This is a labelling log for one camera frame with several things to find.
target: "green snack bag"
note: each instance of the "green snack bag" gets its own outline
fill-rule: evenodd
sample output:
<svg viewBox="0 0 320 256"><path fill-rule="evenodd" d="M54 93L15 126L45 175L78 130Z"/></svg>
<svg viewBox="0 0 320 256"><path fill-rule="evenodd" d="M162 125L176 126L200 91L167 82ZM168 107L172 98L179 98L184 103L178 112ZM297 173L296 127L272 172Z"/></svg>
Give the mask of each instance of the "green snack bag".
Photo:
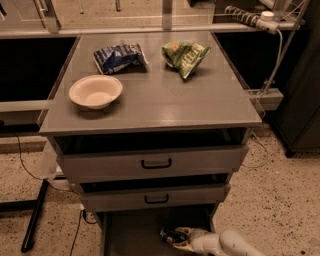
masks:
<svg viewBox="0 0 320 256"><path fill-rule="evenodd" d="M172 41L161 48L161 54L170 67L176 68L183 79L192 74L209 53L211 47L189 42Z"/></svg>

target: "paper bowl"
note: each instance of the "paper bowl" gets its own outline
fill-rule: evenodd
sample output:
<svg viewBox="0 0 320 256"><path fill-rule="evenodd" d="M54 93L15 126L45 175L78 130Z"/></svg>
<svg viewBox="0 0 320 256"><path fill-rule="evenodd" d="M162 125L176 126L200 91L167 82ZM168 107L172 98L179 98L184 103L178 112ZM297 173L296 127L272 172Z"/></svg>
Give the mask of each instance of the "paper bowl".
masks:
<svg viewBox="0 0 320 256"><path fill-rule="evenodd" d="M117 78L94 75L75 82L70 88L69 96L77 105L102 109L117 99L121 92L122 84Z"/></svg>

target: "cord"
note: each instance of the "cord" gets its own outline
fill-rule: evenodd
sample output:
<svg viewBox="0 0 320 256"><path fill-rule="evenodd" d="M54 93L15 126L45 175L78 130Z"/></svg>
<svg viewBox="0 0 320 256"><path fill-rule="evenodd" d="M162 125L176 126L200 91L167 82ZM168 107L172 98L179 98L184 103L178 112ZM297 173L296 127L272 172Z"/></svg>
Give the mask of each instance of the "cord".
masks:
<svg viewBox="0 0 320 256"><path fill-rule="evenodd" d="M16 133L13 133L13 132L12 132L12 134L13 134L15 137L17 137L17 139L18 139L19 158L20 158L20 163L21 163L23 169L24 169L32 178L34 178L34 179L36 179L36 180L44 180L44 179L41 179L41 178L38 178L38 177L34 176L34 175L27 169L27 167L24 165L24 162L23 162L23 159L22 159L22 150L21 150L20 137L19 137ZM71 192L71 193L75 193L75 194L78 195L77 192L72 191L72 190L64 190L64 189L55 188L55 187L53 187L50 183L49 183L49 186L50 186L51 188L55 189L55 190L58 190L58 191Z"/></svg>
<svg viewBox="0 0 320 256"><path fill-rule="evenodd" d="M248 165L245 165L245 164L241 164L243 167L247 167L247 168L260 168L264 165L266 165L268 162L269 162L269 151L268 149L261 143L261 141L259 140L258 136L252 132L252 135L255 137L255 140L253 140L254 142L258 143L260 146L262 146L262 148L265 150L266 154L267 154L267 157L266 157L266 160L262 163L262 164L259 164L259 165L256 165L256 166L248 166Z"/></svg>
<svg viewBox="0 0 320 256"><path fill-rule="evenodd" d="M282 19L289 18L289 19L293 20L293 19L290 17L290 15L293 14L293 13L295 13L304 3L305 3L305 0L301 1L301 3L300 3L299 5L296 5L296 4L294 4L294 3L291 3L292 5L295 5L295 8L294 8L291 12L287 13L286 15L284 15L284 16L282 17Z"/></svg>
<svg viewBox="0 0 320 256"><path fill-rule="evenodd" d="M282 32L279 29L277 29L277 32L279 34L280 40L279 40L279 49L278 49L278 56L277 56L276 65L279 66L280 56L281 56L281 52L282 52L283 36L282 36Z"/></svg>
<svg viewBox="0 0 320 256"><path fill-rule="evenodd" d="M21 165L22 165L23 169L24 169L32 178L34 178L34 179L36 179L36 180L43 180L43 179L41 179L41 178L38 178L38 177L34 176L31 172L29 172L29 170L27 169L27 167L24 165L23 160L22 160L22 150L21 150L20 138L19 138L19 136L18 136L17 134L15 134L15 133L12 133L12 134L13 134L14 136L16 136L17 139L18 139L19 158L20 158L20 162L21 162Z"/></svg>
<svg viewBox="0 0 320 256"><path fill-rule="evenodd" d="M267 82L263 85L262 89L260 90L260 97L257 99L258 101L266 94L267 90L270 87L270 84L272 83L271 80L273 80L273 78L274 78L274 76L276 74L276 71L278 70L279 65L280 65L280 59L281 59L281 54L282 54L283 36L282 36L282 32L279 29L277 29L277 32L279 34L280 40L279 40L279 49L278 49L278 54L277 54L276 65L273 68L271 76L269 77Z"/></svg>
<svg viewBox="0 0 320 256"><path fill-rule="evenodd" d="M83 210L80 210L79 220L78 220L78 227L77 227L76 233L75 233L75 235L74 235L73 243L72 243L71 250L70 250L70 254L69 254L70 256L72 255L73 248L74 248L74 245L75 245L75 243L76 243L77 236L78 236L78 232L79 232L79 228L80 228L80 223L81 223L81 215L82 215L82 212L83 212Z"/></svg>

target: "white cable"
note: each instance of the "white cable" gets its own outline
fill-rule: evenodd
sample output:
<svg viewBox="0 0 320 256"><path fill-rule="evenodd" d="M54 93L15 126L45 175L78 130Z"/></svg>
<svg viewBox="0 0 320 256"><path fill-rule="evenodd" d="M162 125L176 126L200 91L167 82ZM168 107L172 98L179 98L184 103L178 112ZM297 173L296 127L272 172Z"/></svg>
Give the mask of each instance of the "white cable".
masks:
<svg viewBox="0 0 320 256"><path fill-rule="evenodd" d="M283 17L281 17L281 19L285 19L285 18L290 18L289 16L293 13L295 13L303 4L304 4L305 0L301 1L300 4L296 5L296 7L289 13L287 13L286 15L284 15Z"/></svg>
<svg viewBox="0 0 320 256"><path fill-rule="evenodd" d="M280 37L280 42L279 42L279 49L278 49L278 57L277 57L277 62L276 62L276 65L278 66L280 63L280 56L281 56L281 51L282 51L282 44L283 44L283 36L282 36L282 32L277 29L277 32L279 34L279 37Z"/></svg>
<svg viewBox="0 0 320 256"><path fill-rule="evenodd" d="M278 69L278 66L280 65L280 59L281 59L281 53L282 53L282 44L283 44L282 32L281 32L279 29L277 29L277 32L278 32L279 37L280 37L280 39L279 39L279 49L278 49L278 54L277 54L276 65L275 65L275 67L273 68L273 70ZM264 95L265 95L264 93L261 93L261 94L260 94L260 97L257 99L258 102L260 101L260 99L261 99Z"/></svg>
<svg viewBox="0 0 320 256"><path fill-rule="evenodd" d="M261 141L259 140L258 136L252 132L252 135L256 138L255 141L256 143L258 143L260 146L262 146L262 148L265 150L267 156L266 156L266 160L262 163L262 164L259 164L259 165L256 165L256 166L248 166L248 165L245 165L245 164L241 164L243 167L247 167L247 168L260 168L264 165L266 165L268 162L269 162L269 151L268 149L261 143Z"/></svg>

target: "gray drawer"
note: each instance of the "gray drawer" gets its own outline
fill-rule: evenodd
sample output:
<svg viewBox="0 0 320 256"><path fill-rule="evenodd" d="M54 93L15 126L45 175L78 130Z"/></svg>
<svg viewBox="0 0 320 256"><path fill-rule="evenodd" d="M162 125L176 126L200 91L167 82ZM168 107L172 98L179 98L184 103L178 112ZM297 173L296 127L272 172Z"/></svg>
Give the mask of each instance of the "gray drawer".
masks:
<svg viewBox="0 0 320 256"><path fill-rule="evenodd" d="M248 147L187 148L119 155L68 155L60 166L70 182L147 179L232 172Z"/></svg>
<svg viewBox="0 0 320 256"><path fill-rule="evenodd" d="M86 193L80 198L89 212L214 204L223 201L223 184Z"/></svg>

